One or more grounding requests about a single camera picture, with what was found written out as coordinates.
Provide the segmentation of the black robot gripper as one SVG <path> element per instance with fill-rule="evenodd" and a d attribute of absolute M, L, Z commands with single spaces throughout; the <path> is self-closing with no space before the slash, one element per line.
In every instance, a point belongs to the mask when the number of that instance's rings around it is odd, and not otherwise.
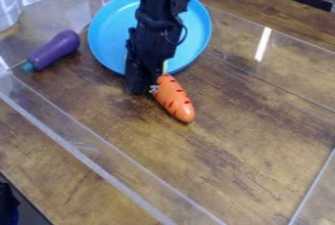
<path fill-rule="evenodd" d="M 190 0 L 139 0 L 135 11 L 136 26 L 128 29 L 125 42 L 125 92 L 140 95 L 160 75 L 163 62 L 174 57 L 176 46 L 184 41 L 187 30 L 179 15 Z"/>

